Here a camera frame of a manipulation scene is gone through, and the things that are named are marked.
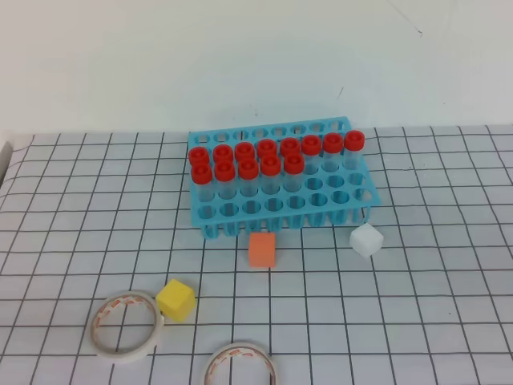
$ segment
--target blue test tube rack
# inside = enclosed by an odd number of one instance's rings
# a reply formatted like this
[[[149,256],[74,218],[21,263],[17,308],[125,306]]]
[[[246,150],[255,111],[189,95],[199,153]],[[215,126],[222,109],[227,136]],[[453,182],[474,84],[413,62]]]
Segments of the blue test tube rack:
[[[350,130],[349,120],[340,117],[190,132],[188,148],[205,147],[212,161],[212,150],[219,144],[228,144],[235,151],[235,146],[240,142],[256,146],[262,139],[271,139],[277,142],[279,148],[279,142],[286,137],[301,140],[303,136],[313,134],[322,138],[329,132],[345,135]],[[381,204],[365,159],[362,157],[357,169],[347,170],[343,167],[343,153],[337,171],[325,171],[320,162],[316,173],[304,175],[301,189],[296,192],[287,192],[281,185],[280,191],[273,195],[267,195],[259,188],[254,197],[243,197],[240,187],[244,181],[236,177],[237,194],[232,199],[225,200],[216,194],[211,201],[201,202],[195,184],[192,180],[190,182],[191,223],[201,228],[207,239],[217,238],[219,230],[234,237],[241,229],[248,233],[261,231],[263,225],[269,232],[276,232],[282,229],[285,222],[289,229],[300,229],[305,221],[310,226],[319,227],[324,225],[326,218],[333,225],[344,225],[348,219],[354,224],[362,224],[369,220],[371,207]]]

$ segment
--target tape roll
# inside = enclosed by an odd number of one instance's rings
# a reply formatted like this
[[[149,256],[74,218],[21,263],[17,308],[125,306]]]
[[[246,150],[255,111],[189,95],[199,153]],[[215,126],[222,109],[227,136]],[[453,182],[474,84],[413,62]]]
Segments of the tape roll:
[[[102,319],[106,318],[114,309],[129,305],[144,305],[153,313],[153,330],[150,336],[146,341],[129,350],[115,351],[103,346],[98,339],[98,329]],[[163,327],[164,317],[153,298],[139,291],[127,291],[108,298],[96,312],[90,326],[91,345],[99,357],[108,359],[112,363],[131,363],[146,357],[153,351]]]
[[[210,357],[203,370],[203,374],[201,375],[201,385],[209,385],[216,373],[217,367],[236,356],[243,357],[257,357],[264,361],[265,366],[269,369],[269,374],[271,375],[271,385],[278,385],[278,374],[276,371],[276,367],[274,366],[271,358],[265,353],[265,351],[251,343],[245,342],[236,342],[225,347],[221,347],[216,353]]]

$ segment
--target white cube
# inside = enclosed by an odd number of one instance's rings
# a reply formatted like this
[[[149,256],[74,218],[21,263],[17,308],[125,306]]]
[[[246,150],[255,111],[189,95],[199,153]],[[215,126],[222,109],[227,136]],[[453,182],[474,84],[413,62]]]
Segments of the white cube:
[[[374,227],[365,223],[351,232],[349,244],[362,257],[370,257],[383,246],[383,236]]]

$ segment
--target orange cube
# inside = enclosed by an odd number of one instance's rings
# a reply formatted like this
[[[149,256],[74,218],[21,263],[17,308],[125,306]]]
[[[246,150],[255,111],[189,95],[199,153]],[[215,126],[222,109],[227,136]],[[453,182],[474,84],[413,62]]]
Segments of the orange cube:
[[[251,267],[276,266],[276,234],[249,234],[249,265]]]

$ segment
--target yellow cube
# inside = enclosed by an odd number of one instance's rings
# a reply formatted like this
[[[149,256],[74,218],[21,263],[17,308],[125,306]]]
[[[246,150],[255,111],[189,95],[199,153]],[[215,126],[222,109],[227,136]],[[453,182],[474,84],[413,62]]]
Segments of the yellow cube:
[[[176,322],[183,322],[194,306],[194,290],[182,282],[172,279],[156,296],[160,311]]]

